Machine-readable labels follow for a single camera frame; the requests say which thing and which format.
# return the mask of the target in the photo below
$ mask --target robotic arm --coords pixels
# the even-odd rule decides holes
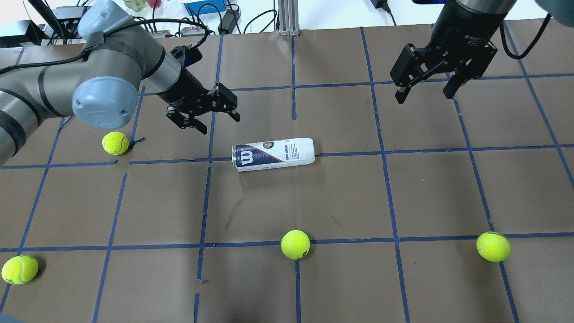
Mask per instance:
[[[460,86],[482,77],[498,49],[490,41],[517,0],[447,0],[430,42],[418,48],[406,44],[390,75],[399,87],[395,97],[404,103],[411,88],[434,74],[455,74],[443,89],[452,99]],[[555,18],[574,27],[571,0],[537,0]]]
[[[0,166],[48,118],[74,114],[95,127],[125,126],[140,83],[168,104],[166,116],[181,129],[206,134],[207,127],[195,117],[210,111],[225,112],[239,122],[237,97],[221,83],[205,89],[186,69],[201,59],[197,47],[207,30],[194,46],[167,53],[137,24],[113,1],[102,1],[79,24],[79,34],[87,40],[81,55],[57,64],[0,70]],[[70,63],[80,58],[84,61]]]

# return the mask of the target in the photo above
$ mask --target silver metal frame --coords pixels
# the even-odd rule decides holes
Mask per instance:
[[[282,36],[299,36],[299,1],[279,1],[279,34]]]

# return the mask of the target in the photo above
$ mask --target white can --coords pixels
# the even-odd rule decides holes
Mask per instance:
[[[231,161],[238,172],[306,165],[315,161],[315,148],[311,138],[239,144],[231,147]]]

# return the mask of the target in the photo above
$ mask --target can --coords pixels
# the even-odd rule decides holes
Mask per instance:
[[[231,147],[231,161],[238,172],[307,165],[315,161],[315,148],[311,138],[238,144]]]

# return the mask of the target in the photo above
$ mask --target power adapter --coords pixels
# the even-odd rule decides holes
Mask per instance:
[[[241,12],[239,10],[227,9],[225,15],[223,15],[222,21],[217,27],[219,34],[230,34],[233,29],[237,27],[237,22],[241,17]]]

